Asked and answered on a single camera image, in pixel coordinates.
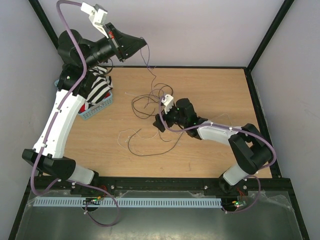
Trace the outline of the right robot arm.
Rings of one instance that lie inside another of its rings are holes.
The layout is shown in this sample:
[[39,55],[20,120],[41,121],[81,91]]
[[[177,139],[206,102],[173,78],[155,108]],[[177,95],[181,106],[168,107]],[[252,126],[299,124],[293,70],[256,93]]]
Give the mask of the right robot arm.
[[188,98],[175,101],[170,94],[159,98],[158,108],[153,125],[160,132],[173,132],[172,127],[177,125],[179,132],[185,132],[192,138],[214,141],[231,148],[236,163],[219,177],[218,183],[219,190],[225,195],[231,194],[240,181],[270,167],[277,159],[275,149],[251,123],[245,126],[215,123],[197,116]]

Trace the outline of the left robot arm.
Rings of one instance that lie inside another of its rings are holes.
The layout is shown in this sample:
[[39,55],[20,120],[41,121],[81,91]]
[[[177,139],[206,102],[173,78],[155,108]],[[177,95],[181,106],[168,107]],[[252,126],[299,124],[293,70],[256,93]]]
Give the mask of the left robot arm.
[[96,172],[64,156],[68,135],[77,114],[95,113],[111,100],[112,78],[102,63],[113,56],[122,62],[147,44],[143,38],[120,32],[111,23],[103,29],[106,36],[98,41],[85,39],[74,29],[70,31],[72,36],[68,31],[60,34],[57,52],[63,66],[54,106],[36,144],[22,153],[22,158],[38,171],[82,183],[89,194],[99,190],[100,181],[94,178]]

